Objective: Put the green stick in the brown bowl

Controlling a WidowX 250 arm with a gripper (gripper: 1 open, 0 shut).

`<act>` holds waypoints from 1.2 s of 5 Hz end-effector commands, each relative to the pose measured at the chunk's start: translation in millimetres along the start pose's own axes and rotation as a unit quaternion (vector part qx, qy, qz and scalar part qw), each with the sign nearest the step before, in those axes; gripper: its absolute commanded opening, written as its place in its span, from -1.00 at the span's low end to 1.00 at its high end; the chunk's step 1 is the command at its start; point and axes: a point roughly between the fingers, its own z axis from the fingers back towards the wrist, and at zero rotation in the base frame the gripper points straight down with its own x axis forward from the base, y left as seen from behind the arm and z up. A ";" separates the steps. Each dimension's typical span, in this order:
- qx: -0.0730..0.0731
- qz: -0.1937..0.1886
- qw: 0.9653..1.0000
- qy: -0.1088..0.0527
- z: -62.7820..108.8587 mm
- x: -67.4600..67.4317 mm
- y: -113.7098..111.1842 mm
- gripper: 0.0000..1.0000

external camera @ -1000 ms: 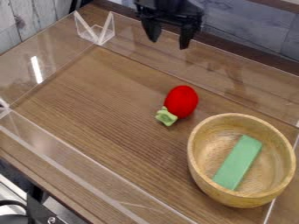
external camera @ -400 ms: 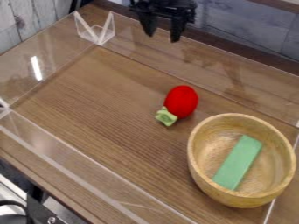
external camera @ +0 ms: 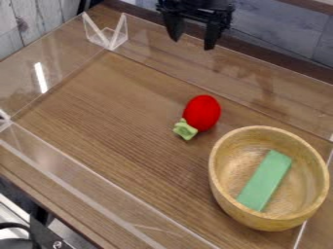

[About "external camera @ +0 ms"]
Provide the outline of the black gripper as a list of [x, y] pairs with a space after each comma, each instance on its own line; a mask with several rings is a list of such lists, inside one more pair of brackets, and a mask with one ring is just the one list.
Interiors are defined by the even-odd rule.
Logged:
[[230, 27], [234, 12], [233, 0], [158, 0], [170, 39], [176, 42], [184, 31], [184, 20], [209, 23], [204, 35], [204, 50], [213, 50], [223, 27]]

